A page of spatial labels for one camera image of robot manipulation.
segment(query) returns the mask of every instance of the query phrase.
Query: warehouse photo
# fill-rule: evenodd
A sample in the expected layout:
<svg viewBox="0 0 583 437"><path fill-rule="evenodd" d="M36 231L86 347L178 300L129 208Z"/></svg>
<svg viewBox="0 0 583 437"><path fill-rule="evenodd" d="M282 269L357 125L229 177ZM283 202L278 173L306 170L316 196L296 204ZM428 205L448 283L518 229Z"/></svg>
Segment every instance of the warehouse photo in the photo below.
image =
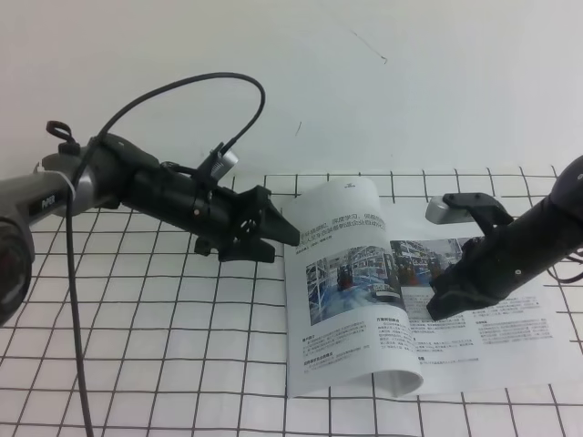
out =
<svg viewBox="0 0 583 437"><path fill-rule="evenodd" d="M450 264L462 258L469 239L391 241L397 276L402 287L428 287Z"/></svg>
<svg viewBox="0 0 583 437"><path fill-rule="evenodd" d="M391 254L375 246L343 250L306 267L312 326L368 305L404 309Z"/></svg>

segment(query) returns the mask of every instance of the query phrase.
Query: white backdrop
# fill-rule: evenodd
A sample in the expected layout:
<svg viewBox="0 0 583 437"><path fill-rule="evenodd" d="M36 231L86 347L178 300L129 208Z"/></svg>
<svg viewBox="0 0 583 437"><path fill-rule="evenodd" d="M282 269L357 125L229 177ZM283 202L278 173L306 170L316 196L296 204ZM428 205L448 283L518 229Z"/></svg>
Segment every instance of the white backdrop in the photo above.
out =
<svg viewBox="0 0 583 437"><path fill-rule="evenodd" d="M55 150L48 119L85 144L130 99L221 70L268 93L240 173L564 163L583 140L582 21L579 0L6 0L0 176ZM114 131L196 166L257 101L207 82Z"/></svg>

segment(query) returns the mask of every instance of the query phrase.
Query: white table surface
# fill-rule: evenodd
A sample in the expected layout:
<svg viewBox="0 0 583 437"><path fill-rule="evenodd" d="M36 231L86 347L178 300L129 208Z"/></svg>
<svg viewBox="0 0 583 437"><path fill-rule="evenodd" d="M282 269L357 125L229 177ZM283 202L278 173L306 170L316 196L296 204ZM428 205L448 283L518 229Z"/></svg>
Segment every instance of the white table surface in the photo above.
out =
<svg viewBox="0 0 583 437"><path fill-rule="evenodd" d="M483 191L512 215L548 193L556 170L479 168L371 176L383 202ZM276 206L335 175L236 177ZM220 264L190 234L121 208L75 218L77 287L91 415L107 437L583 435L583 384L387 397L369 375L287 400L281 247L272 265ZM83 436L61 218L35 226L26 304L0 329L0 436ZM578 271L557 265L561 276ZM551 278L555 310L581 349L580 285Z"/></svg>

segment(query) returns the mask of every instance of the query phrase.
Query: magazine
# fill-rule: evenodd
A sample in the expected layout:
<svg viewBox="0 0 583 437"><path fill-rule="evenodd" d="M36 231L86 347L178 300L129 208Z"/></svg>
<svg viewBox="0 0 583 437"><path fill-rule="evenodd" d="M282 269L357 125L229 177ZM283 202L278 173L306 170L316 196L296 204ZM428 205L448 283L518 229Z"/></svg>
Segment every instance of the magazine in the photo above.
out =
<svg viewBox="0 0 583 437"><path fill-rule="evenodd" d="M426 204L381 205L367 178L341 178L283 208L288 394L372 373L387 396L583 379L583 357L540 280L482 310L433 321L431 278L456 263L475 223L434 225Z"/></svg>

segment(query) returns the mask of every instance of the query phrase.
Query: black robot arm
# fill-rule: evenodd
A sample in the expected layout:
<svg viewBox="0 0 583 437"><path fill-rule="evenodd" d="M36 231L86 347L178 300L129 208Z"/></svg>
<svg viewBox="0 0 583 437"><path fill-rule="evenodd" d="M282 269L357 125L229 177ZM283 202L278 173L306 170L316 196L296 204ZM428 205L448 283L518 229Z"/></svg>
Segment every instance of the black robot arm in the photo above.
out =
<svg viewBox="0 0 583 437"><path fill-rule="evenodd" d="M47 215L65 215L70 181L87 152L66 125L49 122L47 130L65 140L58 153L30 175L0 181L0 325L28 291L35 259L29 227ZM275 248L264 239L297 246L300 234L273 206L268 189L238 194L218 185L236 162L221 147L199 168L184 168L160 164L126 139L106 134L74 190L73 214L124 204L197 235L200 255L216 250L220 261L273 262Z"/></svg>
<svg viewBox="0 0 583 437"><path fill-rule="evenodd" d="M548 196L516 220L484 193L433 198L425 216L437 224L474 220L484 232L468 240L462 258L430 282L435 292L427 305L432 318L495 305L583 245L583 157L561 173Z"/></svg>

